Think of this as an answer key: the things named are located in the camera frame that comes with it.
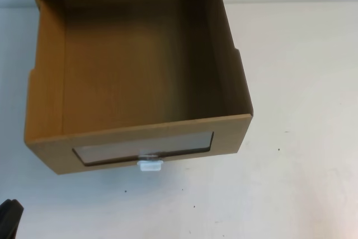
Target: brown cardboard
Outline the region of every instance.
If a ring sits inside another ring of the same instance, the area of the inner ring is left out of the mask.
[[[56,173],[135,163],[86,166],[78,147],[213,132],[163,159],[238,150],[253,111],[222,0],[37,1],[25,142]]]

